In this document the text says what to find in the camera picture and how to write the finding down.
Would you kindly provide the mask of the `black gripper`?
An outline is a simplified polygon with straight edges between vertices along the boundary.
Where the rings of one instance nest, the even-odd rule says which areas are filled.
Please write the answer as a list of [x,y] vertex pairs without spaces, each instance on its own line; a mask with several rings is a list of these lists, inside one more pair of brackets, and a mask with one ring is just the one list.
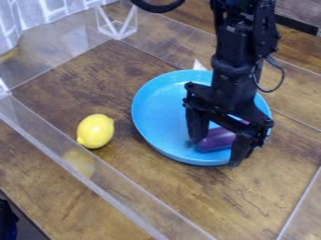
[[211,122],[236,134],[229,165],[237,167],[257,147],[263,147],[273,120],[259,108],[255,98],[263,73],[263,61],[236,67],[213,59],[211,85],[188,82],[184,99],[190,141],[200,143],[209,135]]

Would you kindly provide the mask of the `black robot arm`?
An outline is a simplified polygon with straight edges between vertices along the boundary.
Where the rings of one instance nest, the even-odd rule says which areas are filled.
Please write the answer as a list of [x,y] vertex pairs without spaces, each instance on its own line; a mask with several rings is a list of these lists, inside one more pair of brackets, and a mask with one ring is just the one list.
[[236,134],[231,165],[237,166],[265,144],[272,118],[255,103],[265,62],[272,62],[281,38],[275,0],[211,0],[217,35],[212,83],[188,82],[184,99],[190,140],[209,135],[211,123]]

